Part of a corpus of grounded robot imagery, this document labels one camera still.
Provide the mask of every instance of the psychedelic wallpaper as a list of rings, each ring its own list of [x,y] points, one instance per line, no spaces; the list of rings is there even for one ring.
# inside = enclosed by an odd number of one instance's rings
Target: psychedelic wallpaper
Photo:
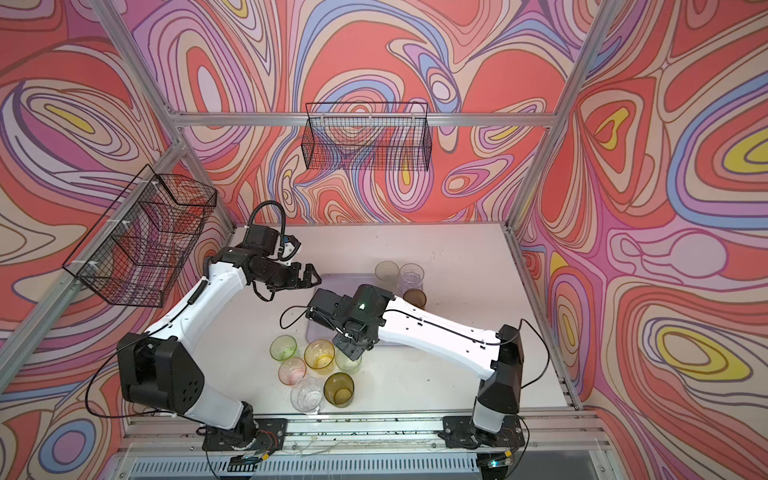
[[[542,127],[459,127],[453,152],[433,145],[429,171],[396,172],[307,170],[301,130],[188,127],[185,133],[238,224],[268,198],[280,199],[291,223],[503,221],[544,133]],[[278,221],[274,211],[262,211]]]
[[[178,111],[301,112],[309,101],[419,100],[437,112],[540,113],[554,110],[595,8],[171,0],[131,3],[123,18]],[[307,172],[302,132],[185,133],[239,224],[267,198],[284,202],[294,223],[362,223],[505,220],[543,129],[434,128],[432,168],[415,174]]]
[[[515,224],[630,478],[768,477],[768,4],[627,3]]]
[[[0,6],[0,342],[167,146],[90,10],[32,3]]]
[[[74,245],[166,134],[83,2],[0,2],[0,341],[41,299]],[[217,251],[212,218],[179,280]],[[83,290],[0,395],[0,478],[95,478],[122,423],[84,410],[88,378],[124,333],[162,312],[109,306]],[[124,412],[115,365],[91,401]]]

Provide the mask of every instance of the black mesh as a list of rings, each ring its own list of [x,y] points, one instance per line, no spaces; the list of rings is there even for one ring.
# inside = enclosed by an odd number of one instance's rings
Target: black mesh
[[[308,170],[429,169],[426,104],[323,102],[306,109],[301,148]]]
[[[112,305],[162,307],[216,200],[189,177],[155,175],[77,273],[67,270]]]

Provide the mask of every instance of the clear glass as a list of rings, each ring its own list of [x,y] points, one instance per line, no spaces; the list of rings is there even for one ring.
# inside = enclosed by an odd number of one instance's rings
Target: clear glass
[[[397,277],[397,290],[400,295],[410,289],[423,290],[424,269],[415,263],[406,263],[400,267]]]
[[[315,340],[304,350],[304,362],[320,375],[328,375],[333,371],[333,357],[336,349],[325,339]]]
[[[284,385],[296,385],[306,375],[306,364],[297,356],[292,356],[280,364],[277,369],[277,378]]]
[[[318,413],[323,402],[323,383],[307,377],[298,382],[290,391],[290,404],[305,415]]]
[[[290,335],[278,336],[270,345],[270,355],[275,360],[282,362],[296,353],[296,339]]]
[[[360,363],[362,363],[362,356],[360,356],[360,358],[357,360],[351,360],[348,356],[341,352],[336,354],[336,366],[338,366],[339,370],[342,372],[346,372],[351,375],[354,372],[360,370]]]
[[[390,260],[384,260],[376,265],[374,270],[376,274],[376,286],[393,292],[397,288],[397,277],[400,274],[400,267],[397,263]]]
[[[340,409],[349,406],[355,396],[355,383],[344,372],[334,373],[326,380],[323,394],[328,402]]]
[[[402,295],[402,299],[414,307],[420,308],[422,310],[427,305],[427,296],[418,288],[411,288],[410,290],[407,290]]]

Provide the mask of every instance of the metal vent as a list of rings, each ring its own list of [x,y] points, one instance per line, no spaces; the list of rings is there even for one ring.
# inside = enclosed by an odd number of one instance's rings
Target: metal vent
[[[210,463],[220,477],[252,475],[276,477],[311,473],[344,474],[445,474],[479,472],[476,455],[467,452],[385,454],[385,455],[274,455],[259,465],[233,465],[229,457],[211,456]],[[128,478],[210,477],[205,457],[137,458]]]

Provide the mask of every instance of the aluminum frame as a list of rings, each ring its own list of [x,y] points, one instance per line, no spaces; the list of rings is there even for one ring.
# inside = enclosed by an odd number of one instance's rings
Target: aluminum frame
[[[333,453],[440,452],[445,443],[437,433],[442,417],[471,415],[470,410],[434,412],[333,413],[320,415],[256,415],[254,418],[279,416],[288,420],[283,451],[277,455]],[[530,450],[614,449],[597,412],[563,409],[523,409],[531,430]],[[202,437],[195,434],[196,422],[171,415],[129,419],[121,452],[136,454],[195,455]],[[498,452],[504,448],[481,447],[473,452]]]
[[[306,113],[191,113],[171,112],[171,121],[176,127],[303,127],[306,125]],[[396,116],[396,114],[376,114],[377,118]],[[552,127],[555,115],[547,113],[531,114],[470,114],[428,113],[430,127]]]
[[[170,170],[175,165],[175,161],[178,160],[178,154],[181,154],[184,156],[190,172],[197,180],[203,181],[206,184],[213,184],[200,159],[188,144],[183,133],[184,127],[227,125],[303,126],[306,123],[306,115],[303,113],[195,114],[174,112],[161,94],[157,82],[149,73],[148,66],[138,51],[122,17],[114,8],[112,1],[94,0],[92,4],[115,48],[124,59],[129,75],[147,96],[159,122],[173,140],[171,148],[163,154],[163,162],[158,161],[156,164],[158,171]],[[576,410],[581,410],[581,400],[567,375],[559,349],[555,348],[554,337],[546,322],[546,310],[538,302],[538,298],[533,290],[532,280],[528,272],[524,270],[519,245],[515,242],[510,228],[514,223],[513,220],[521,213],[519,210],[526,205],[533,189],[539,183],[544,168],[552,155],[556,153],[557,140],[567,126],[569,112],[573,108],[578,92],[588,76],[589,68],[594,62],[600,47],[603,45],[613,18],[623,4],[624,0],[616,0],[614,2],[602,2],[598,7],[598,13],[590,27],[587,39],[574,63],[574,69],[566,81],[563,93],[553,114],[455,113],[429,115],[429,122],[435,127],[541,126],[547,128],[531,161],[531,169],[525,175],[510,214],[502,228],[505,228],[505,237],[511,255],[518,266],[518,272],[523,280],[529,301],[534,307],[539,327],[543,333],[546,332],[543,337],[548,342],[555,370],[558,375],[566,372],[566,375],[561,375],[561,378],[564,379],[568,393],[571,396],[571,401],[574,403],[574,409]],[[119,217],[124,209],[132,204],[131,200],[132,198],[129,196],[121,207],[114,212],[112,217]],[[230,231],[233,231],[234,225],[226,210],[220,205],[217,205],[217,210],[222,221],[228,223]],[[102,234],[106,235],[108,231],[99,232],[97,237],[88,244],[83,255],[92,246],[97,244],[97,239]],[[35,307],[23,324],[11,334],[4,348],[0,350],[0,372],[2,372],[0,373],[0,391],[13,379],[28,356],[34,351],[42,338],[45,337],[45,334],[55,320],[64,312],[80,290],[79,282],[72,279],[66,273],[63,275],[66,275],[69,281],[62,278],[55,283],[46,293],[45,300]],[[290,418],[286,442],[287,445],[296,447],[295,449],[298,449],[298,445],[303,445],[300,453],[304,453],[305,451],[311,452],[327,448],[325,443],[328,440],[317,440],[317,444],[314,445],[315,440],[312,440],[312,438],[328,437],[329,434],[335,435],[336,438],[339,438],[340,435],[354,435],[354,442],[360,443],[361,434],[365,434],[366,439],[371,442],[370,444],[376,445],[378,442],[379,450],[383,452],[402,451],[403,449],[411,452],[414,449],[416,451],[422,449],[421,451],[429,452],[435,451],[437,445],[440,445],[440,441],[435,434],[435,427],[439,427],[439,418],[446,414],[466,415],[469,413],[469,411],[424,412],[393,414],[390,417],[380,413],[318,415],[313,417],[311,422],[308,421],[307,417],[294,415]],[[532,441],[528,446],[530,449],[593,449],[596,443],[606,450],[612,449],[607,434],[603,431],[602,422],[593,412],[574,412],[573,409],[566,407],[562,410],[525,410],[522,413],[526,416],[526,419],[529,419],[531,431],[537,436],[537,440]],[[193,423],[170,417],[131,419],[121,447],[124,450],[132,445],[151,443],[152,445],[148,446],[152,449],[153,454],[157,454],[159,451],[162,454],[177,455],[180,453],[179,448],[181,448],[184,454],[199,455],[201,440],[194,436],[194,428],[195,424]],[[160,440],[160,446],[166,442],[168,444],[172,443],[173,446],[165,449],[160,447],[158,450],[158,440]]]
[[[553,127],[544,132],[538,149],[531,159],[531,167],[524,176],[520,188],[512,202],[512,208],[505,221],[510,227],[517,220],[523,206],[528,203],[529,197],[533,194],[534,188],[539,184],[544,169],[550,163],[553,156],[558,152],[558,141],[568,126],[568,116],[571,109],[576,105],[576,99],[579,92],[584,87],[584,83],[589,75],[589,69],[594,60],[598,57],[600,49],[605,42],[608,31],[613,24],[616,14],[624,6],[624,0],[611,0],[601,2],[598,11],[594,16],[592,25],[590,25],[584,44],[581,46],[579,56],[574,63],[574,69],[565,82],[565,87],[560,95],[558,105],[554,110],[556,117]]]
[[[507,240],[509,253],[515,261],[515,266],[518,268],[518,275],[523,282],[525,295],[528,297],[528,302],[531,304],[531,309],[536,318],[538,328],[541,329],[541,337],[547,344],[547,350],[549,350],[549,358],[552,362],[552,366],[554,367],[555,372],[559,375],[561,381],[565,384],[565,387],[568,390],[568,395],[571,396],[571,404],[574,409],[582,410],[584,404],[581,403],[581,397],[578,395],[573,380],[568,374],[568,368],[566,368],[563,356],[558,348],[557,339],[555,338],[552,329],[549,327],[546,305],[543,301],[540,301],[538,295],[536,295],[536,287],[533,284],[531,274],[525,269],[525,260],[523,259],[520,246],[515,241],[515,236],[509,229],[504,229],[504,237]]]

